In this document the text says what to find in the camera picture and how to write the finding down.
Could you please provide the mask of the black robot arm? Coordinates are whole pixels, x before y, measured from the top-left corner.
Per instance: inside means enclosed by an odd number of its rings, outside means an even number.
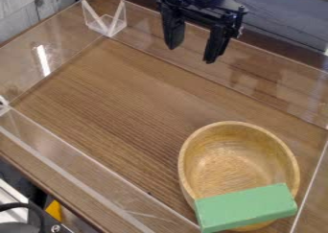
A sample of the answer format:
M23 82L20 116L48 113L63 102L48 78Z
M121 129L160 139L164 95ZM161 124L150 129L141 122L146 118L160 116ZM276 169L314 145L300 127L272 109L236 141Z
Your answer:
M210 29L204 61L210 64L224 54L232 38L243 33L247 7L233 0L160 0L164 41L174 50L185 40L186 22Z

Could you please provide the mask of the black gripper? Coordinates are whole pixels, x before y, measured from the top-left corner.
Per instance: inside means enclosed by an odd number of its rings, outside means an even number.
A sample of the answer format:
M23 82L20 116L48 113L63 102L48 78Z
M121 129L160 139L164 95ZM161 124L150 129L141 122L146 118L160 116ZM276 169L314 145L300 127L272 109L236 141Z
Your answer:
M210 28L206 42L204 61L210 64L224 54L229 40L243 33L243 17L248 13L247 7L233 0L161 0L161 14L164 22L164 41L174 50L185 40L186 23L182 13L177 9L194 12L229 12L222 20Z

